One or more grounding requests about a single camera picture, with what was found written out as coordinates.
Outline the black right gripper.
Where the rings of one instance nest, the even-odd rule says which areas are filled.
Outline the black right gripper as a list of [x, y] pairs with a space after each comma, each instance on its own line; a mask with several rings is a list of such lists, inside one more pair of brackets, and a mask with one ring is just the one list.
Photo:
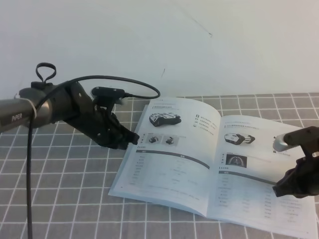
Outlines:
[[291, 195], [296, 198], [319, 194], [319, 157], [305, 155], [296, 161], [296, 166], [288, 170], [280, 184], [272, 187], [276, 197]]

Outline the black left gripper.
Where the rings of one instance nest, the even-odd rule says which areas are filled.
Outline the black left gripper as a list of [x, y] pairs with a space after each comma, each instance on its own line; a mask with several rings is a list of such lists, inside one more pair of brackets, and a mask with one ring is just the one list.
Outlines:
[[125, 150], [130, 143], [137, 145], [140, 136], [122, 126], [110, 106], [98, 106], [90, 98], [72, 99], [65, 122], [102, 147]]

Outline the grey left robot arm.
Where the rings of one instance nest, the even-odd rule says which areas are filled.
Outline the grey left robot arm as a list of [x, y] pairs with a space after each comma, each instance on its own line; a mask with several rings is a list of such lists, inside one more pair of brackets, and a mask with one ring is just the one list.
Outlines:
[[[52, 83], [42, 89], [25, 88], [19, 91], [19, 98], [1, 100], [1, 132], [20, 125], [28, 126], [35, 106], [54, 88]], [[114, 104], [115, 100], [109, 99], [106, 106], [96, 105], [79, 83], [73, 83], [44, 102], [33, 126], [39, 128], [64, 121], [99, 146], [125, 150], [130, 143], [136, 145], [139, 136], [120, 124], [111, 110]]]

